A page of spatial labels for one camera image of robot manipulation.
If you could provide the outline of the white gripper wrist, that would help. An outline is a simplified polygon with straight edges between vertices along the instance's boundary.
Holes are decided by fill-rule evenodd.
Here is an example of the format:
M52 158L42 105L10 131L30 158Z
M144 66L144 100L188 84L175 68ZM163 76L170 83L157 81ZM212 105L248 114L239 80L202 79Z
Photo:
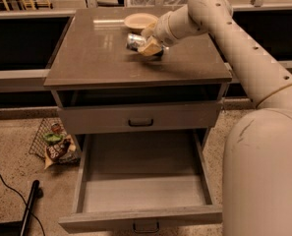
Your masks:
M164 14L157 23L153 22L142 30L141 36L147 40L138 47L138 52L144 56L152 56L162 50L162 44L168 47L175 45L179 41L179 29L178 17Z

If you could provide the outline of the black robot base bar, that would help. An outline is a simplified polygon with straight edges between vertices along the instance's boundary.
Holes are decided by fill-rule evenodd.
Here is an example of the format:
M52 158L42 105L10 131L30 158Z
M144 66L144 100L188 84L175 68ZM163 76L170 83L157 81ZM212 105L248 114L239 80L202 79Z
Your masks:
M33 215L33 208L35 202L43 197L43 193L41 188L39 187L40 182L38 180L34 180L31 185L31 189L29 192L29 198L25 207L23 219L22 219L22 226L20 236L28 236L29 231L29 223L30 219Z

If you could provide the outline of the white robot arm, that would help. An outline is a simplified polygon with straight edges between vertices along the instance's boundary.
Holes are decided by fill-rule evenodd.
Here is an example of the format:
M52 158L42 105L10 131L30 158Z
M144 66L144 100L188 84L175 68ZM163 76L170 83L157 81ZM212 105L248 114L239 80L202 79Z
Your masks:
M292 74L232 18L227 0L188 0L146 26L144 56L208 32L255 111L227 137L223 236L292 236Z

